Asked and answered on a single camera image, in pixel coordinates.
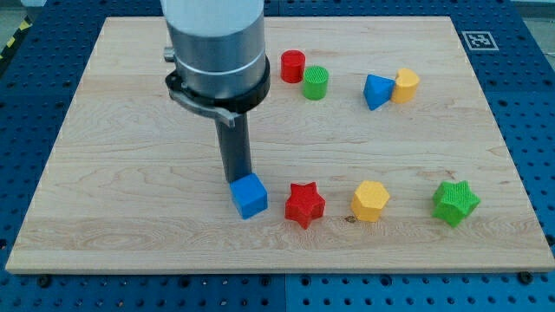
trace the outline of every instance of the wooden board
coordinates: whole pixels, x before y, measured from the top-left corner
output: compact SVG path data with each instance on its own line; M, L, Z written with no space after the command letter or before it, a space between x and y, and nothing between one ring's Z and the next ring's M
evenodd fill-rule
M554 262L505 143L446 17L267 18L271 92L249 113L270 209L241 220L211 120L169 100L161 18L109 18L10 255L12 273L479 272ZM279 79L302 49L331 74L307 101ZM421 76L416 98L370 112L367 73ZM379 180L378 223L345 220ZM482 204L459 227L431 218L442 180ZM325 216L284 220L290 182L317 181Z

